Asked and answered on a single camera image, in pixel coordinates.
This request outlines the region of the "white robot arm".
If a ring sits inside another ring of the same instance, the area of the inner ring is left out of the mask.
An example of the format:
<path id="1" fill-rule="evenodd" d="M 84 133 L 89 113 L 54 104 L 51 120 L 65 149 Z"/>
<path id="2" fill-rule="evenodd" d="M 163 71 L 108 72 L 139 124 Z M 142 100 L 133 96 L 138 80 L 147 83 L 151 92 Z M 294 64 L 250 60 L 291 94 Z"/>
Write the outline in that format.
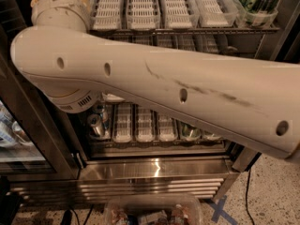
<path id="1" fill-rule="evenodd" d="M 82 0 L 36 0 L 32 22 L 11 59 L 58 109 L 81 113 L 113 94 L 298 162 L 300 66 L 95 37 Z"/>

